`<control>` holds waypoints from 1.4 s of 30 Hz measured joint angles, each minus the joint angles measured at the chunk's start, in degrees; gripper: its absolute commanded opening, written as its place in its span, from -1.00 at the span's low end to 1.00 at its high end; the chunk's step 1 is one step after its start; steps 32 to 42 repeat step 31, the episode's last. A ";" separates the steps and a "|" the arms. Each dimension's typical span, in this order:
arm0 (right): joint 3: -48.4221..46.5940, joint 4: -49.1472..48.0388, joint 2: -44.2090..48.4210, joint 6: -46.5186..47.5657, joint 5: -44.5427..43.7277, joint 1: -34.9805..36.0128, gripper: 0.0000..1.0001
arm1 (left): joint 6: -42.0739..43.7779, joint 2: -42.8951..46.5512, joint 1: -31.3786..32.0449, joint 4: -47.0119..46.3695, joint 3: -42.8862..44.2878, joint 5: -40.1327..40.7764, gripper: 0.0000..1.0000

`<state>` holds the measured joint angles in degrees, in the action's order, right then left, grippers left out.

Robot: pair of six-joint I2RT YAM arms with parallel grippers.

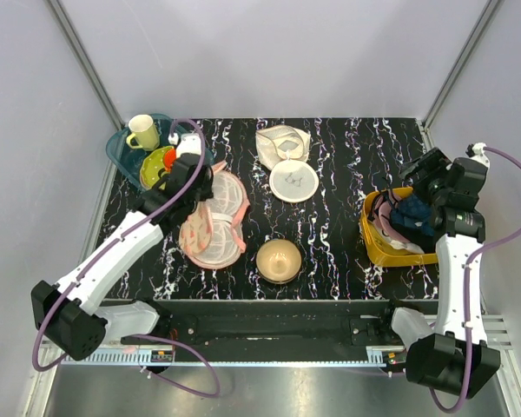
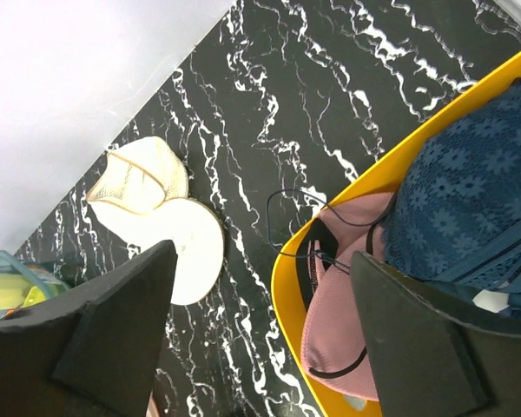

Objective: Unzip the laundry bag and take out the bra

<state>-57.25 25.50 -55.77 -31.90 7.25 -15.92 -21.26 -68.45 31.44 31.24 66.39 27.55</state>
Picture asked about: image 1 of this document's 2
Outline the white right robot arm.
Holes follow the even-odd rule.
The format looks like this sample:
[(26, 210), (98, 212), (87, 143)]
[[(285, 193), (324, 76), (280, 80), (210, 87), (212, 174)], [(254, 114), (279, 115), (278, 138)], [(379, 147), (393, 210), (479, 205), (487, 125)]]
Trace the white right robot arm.
[(472, 398), (498, 371), (500, 353), (489, 347), (480, 301), (485, 218), (476, 210), (490, 161), (483, 143), (450, 160), (433, 148), (407, 163), (400, 175), (431, 208), (439, 262), (439, 306), (434, 325), (405, 303), (377, 322), (378, 337), (406, 347), (408, 381), (434, 392)]

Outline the navy blue lace bra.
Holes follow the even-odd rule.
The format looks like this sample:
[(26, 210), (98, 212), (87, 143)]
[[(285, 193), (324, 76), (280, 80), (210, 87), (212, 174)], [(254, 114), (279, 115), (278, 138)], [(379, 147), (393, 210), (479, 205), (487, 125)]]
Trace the navy blue lace bra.
[(390, 223), (392, 227), (402, 233), (418, 233), (434, 237), (434, 229), (430, 224), (431, 207), (422, 202), (415, 194), (403, 199), (392, 199)]

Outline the pink floral mesh laundry bag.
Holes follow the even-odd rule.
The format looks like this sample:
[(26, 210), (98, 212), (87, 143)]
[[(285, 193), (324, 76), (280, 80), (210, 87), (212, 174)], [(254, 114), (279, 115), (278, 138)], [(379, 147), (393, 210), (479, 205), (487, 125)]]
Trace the pink floral mesh laundry bag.
[(200, 202), (181, 225), (179, 246), (192, 263), (205, 269), (233, 265), (246, 250), (242, 221), (249, 207), (241, 180), (222, 161), (213, 166), (213, 197)]

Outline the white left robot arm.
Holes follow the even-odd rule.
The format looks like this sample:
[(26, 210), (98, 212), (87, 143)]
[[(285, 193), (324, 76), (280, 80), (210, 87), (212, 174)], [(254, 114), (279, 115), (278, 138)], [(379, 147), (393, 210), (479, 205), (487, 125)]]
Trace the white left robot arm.
[(122, 276), (165, 235), (180, 227), (199, 202), (212, 197), (213, 171), (203, 156), (184, 153), (169, 174), (140, 194), (117, 229), (95, 252), (56, 284), (38, 282), (30, 297), (37, 337), (33, 366), (39, 371), (38, 350), (43, 338), (65, 356), (81, 361), (103, 343), (124, 337), (165, 342), (171, 314), (154, 301), (103, 306)]

